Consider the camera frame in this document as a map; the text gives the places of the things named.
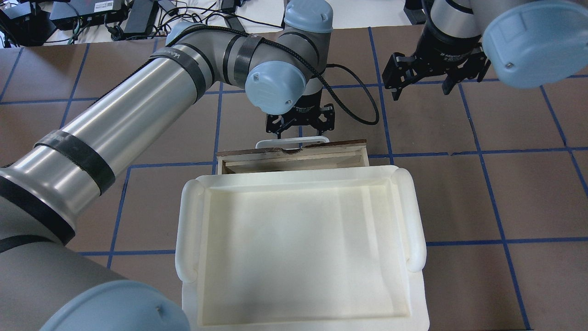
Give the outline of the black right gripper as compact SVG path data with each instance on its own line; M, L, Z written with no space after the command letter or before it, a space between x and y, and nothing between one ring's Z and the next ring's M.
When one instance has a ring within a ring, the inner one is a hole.
M442 92L448 96L464 80L481 82L491 66L480 42L477 27L456 31L426 25L412 55L394 52L382 73L384 88L393 101L400 99L403 88L424 78L445 76Z

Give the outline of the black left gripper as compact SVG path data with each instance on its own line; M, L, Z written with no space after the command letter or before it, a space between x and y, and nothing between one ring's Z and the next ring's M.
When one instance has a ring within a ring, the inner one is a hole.
M322 136L335 128L335 111L332 103L321 106L322 90L301 96L296 104L282 115L266 116L266 132L275 134L277 139L292 126L311 126L316 136Z

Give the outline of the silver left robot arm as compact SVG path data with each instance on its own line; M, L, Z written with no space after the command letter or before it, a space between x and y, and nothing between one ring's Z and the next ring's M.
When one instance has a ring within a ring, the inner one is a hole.
M231 28L176 26L166 46L76 119L1 168L3 331L188 331L182 308L67 248L76 220L216 82L267 114L322 79L334 11L290 0L277 42Z

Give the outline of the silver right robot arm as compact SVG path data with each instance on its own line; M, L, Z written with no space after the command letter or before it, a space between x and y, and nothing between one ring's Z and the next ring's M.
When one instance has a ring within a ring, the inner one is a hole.
M462 81L498 80L520 89L561 81L588 62L585 0L407 0L410 22L424 29L411 55L391 54L384 87L402 90L444 77L449 94Z

